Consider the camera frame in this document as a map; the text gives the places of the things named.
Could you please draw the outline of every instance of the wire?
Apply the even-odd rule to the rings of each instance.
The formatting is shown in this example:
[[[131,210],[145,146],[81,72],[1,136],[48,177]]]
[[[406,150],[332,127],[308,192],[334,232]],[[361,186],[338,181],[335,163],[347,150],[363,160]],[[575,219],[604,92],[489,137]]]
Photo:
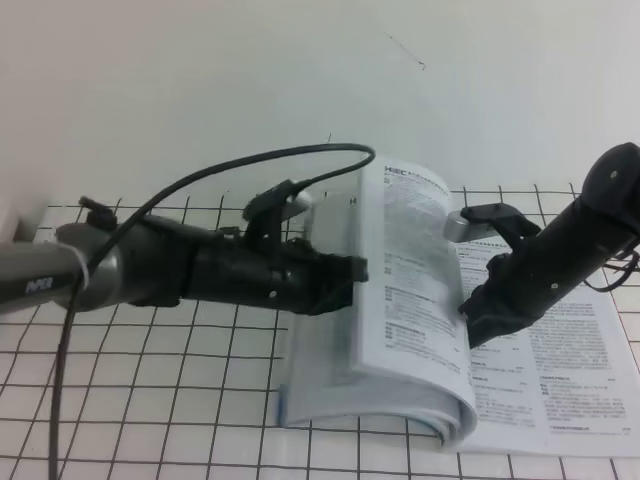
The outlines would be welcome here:
[[[366,153],[367,156],[364,160],[357,162],[345,168],[334,170],[309,180],[303,180],[298,182],[296,187],[299,187],[298,192],[313,185],[314,183],[327,180],[329,178],[344,175],[345,173],[359,170],[360,168],[368,165],[376,157],[375,151],[366,145],[359,145],[356,143],[323,143],[319,145],[307,145],[302,147],[285,148],[282,150],[273,150],[271,152],[259,153],[256,155],[250,155],[248,157],[238,158],[236,160],[230,160],[228,162],[220,163],[218,165],[212,165],[210,167],[198,170],[186,177],[181,178],[177,182],[169,185],[153,197],[148,200],[144,205],[138,208],[131,217],[129,217],[118,229],[113,232],[109,239],[96,251],[87,263],[89,275],[92,275],[96,270],[100,262],[108,255],[113,247],[122,239],[122,237],[138,222],[142,217],[151,211],[162,200],[177,192],[181,188],[186,187],[198,180],[205,177],[215,175],[217,173],[224,172],[226,170],[232,170],[234,168],[244,167],[247,165],[253,165],[256,163],[266,162],[270,160],[276,160],[278,158],[293,157],[296,155],[304,155],[307,153],[318,152],[338,152],[338,151],[351,151]],[[55,377],[53,381],[53,392],[51,396],[51,417],[49,420],[49,480],[58,480],[58,432],[60,426],[60,406],[62,403],[62,385],[64,382],[64,367],[66,363],[67,350],[69,349],[69,339],[71,337],[71,326],[73,324],[73,318],[76,314],[76,301],[78,293],[82,287],[82,277],[78,277],[73,285],[71,291],[71,297],[69,300],[69,306],[67,307],[67,313],[62,325],[62,333],[60,335],[60,344],[56,352],[56,367]]]
[[[622,275],[620,275],[620,278],[618,278],[611,285],[608,285],[606,287],[594,287],[587,280],[584,281],[584,284],[587,287],[591,288],[592,290],[595,290],[596,292],[600,292],[600,293],[608,293],[608,292],[614,291],[616,288],[618,288],[624,282],[626,282],[632,273],[639,271],[638,262],[640,262],[640,254],[638,254],[638,252],[636,252],[635,250],[631,250],[630,254],[631,254],[631,260],[629,260],[629,262],[624,267],[618,267],[617,265],[611,265],[609,263],[606,263],[605,265],[603,265],[604,268],[615,270],[616,272],[623,272]]]

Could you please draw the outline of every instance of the robotic arm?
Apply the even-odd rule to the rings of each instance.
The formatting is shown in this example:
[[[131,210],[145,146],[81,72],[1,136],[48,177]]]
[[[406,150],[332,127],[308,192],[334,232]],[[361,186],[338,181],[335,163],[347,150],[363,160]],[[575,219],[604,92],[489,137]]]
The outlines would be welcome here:
[[[305,240],[282,242],[281,223],[299,213],[290,183],[252,200],[247,232],[217,232],[148,215],[99,264],[77,299],[79,311],[121,302],[175,306],[181,298],[238,303],[317,315],[352,303],[366,260],[316,252]],[[58,244],[0,248],[0,312],[55,300],[66,305],[82,265],[117,228],[113,212],[82,199],[87,222],[57,230]],[[605,153],[582,194],[544,230],[505,204],[452,213],[445,236],[455,242],[500,235],[512,248],[487,265],[489,279],[460,306],[471,347],[517,332],[611,258],[638,264],[640,148]]]
[[[281,241],[281,223],[300,202],[263,205],[273,191],[249,203],[248,229],[216,232],[147,215],[127,232],[85,282],[78,311],[116,303],[172,307],[180,299],[239,303],[318,315],[351,304],[366,262],[316,252],[303,239]],[[0,312],[55,300],[66,306],[82,266],[117,228],[106,206],[82,198],[86,223],[58,228],[58,243],[0,247]]]
[[[582,194],[542,231],[504,204],[465,208],[449,216],[445,229],[457,242],[493,235],[513,252],[488,263],[489,279],[459,308],[471,348],[530,326],[611,258],[631,261],[615,284],[596,290],[616,288],[636,269],[640,148],[626,143],[600,157]]]

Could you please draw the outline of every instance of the white paper page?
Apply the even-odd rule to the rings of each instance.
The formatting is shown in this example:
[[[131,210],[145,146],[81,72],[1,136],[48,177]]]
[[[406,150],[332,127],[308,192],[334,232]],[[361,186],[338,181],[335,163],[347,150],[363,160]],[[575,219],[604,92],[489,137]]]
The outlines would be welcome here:
[[[326,253],[349,254],[355,209],[348,196],[317,207],[311,241]],[[283,422],[340,415],[400,415],[431,425],[446,443],[456,443],[475,424],[467,407],[441,390],[406,380],[355,373],[349,368],[352,308],[318,317],[297,317],[290,342],[289,375],[283,392]]]
[[[466,328],[453,247],[443,237],[451,194],[425,168],[376,159],[361,174],[354,368],[447,388],[472,405]]]
[[[500,239],[458,246],[465,291]],[[602,272],[591,278],[603,284]],[[531,328],[472,351],[479,423],[469,450],[638,456],[640,375],[609,294],[579,286]]]

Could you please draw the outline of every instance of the grid paper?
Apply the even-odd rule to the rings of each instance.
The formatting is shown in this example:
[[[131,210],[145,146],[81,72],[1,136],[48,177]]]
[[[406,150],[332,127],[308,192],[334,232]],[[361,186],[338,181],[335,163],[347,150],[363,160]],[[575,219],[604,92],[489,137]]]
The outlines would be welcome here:
[[[454,192],[454,208],[502,200],[544,226],[575,194],[571,185],[562,192],[464,189]],[[225,196],[211,208],[190,207],[186,197],[154,213],[215,229],[240,225],[243,206]],[[126,200],[114,207],[121,221],[134,211]],[[49,207],[36,241],[84,216],[79,207]],[[285,226],[284,238],[302,230],[298,219]],[[640,361],[637,287],[640,274],[613,296]],[[50,384],[63,314],[47,304],[0,317],[0,479],[46,478]],[[277,387],[292,318],[195,301],[174,309],[119,305],[78,314],[62,403],[62,478],[640,479],[640,460],[633,459],[438,453],[429,431],[394,417],[278,428]]]

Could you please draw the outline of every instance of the book page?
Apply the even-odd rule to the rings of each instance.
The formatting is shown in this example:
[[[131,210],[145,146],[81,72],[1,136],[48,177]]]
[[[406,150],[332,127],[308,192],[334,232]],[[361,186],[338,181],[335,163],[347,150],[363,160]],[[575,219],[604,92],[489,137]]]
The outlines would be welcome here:
[[[496,238],[458,245],[465,292],[509,252]],[[603,285],[602,272],[592,282]],[[469,450],[637,456],[640,375],[609,294],[581,285],[529,329],[471,354],[477,430]]]
[[[445,388],[473,404],[461,279],[443,230],[451,194],[425,168],[378,158],[361,174],[353,367]]]
[[[312,245],[324,253],[350,254],[355,215],[348,196],[328,197],[315,208]],[[350,339],[354,323],[351,307],[295,319],[289,374],[282,387],[281,424],[345,415],[399,415],[429,425],[446,446],[469,435],[475,424],[473,412],[442,389],[352,371]]]

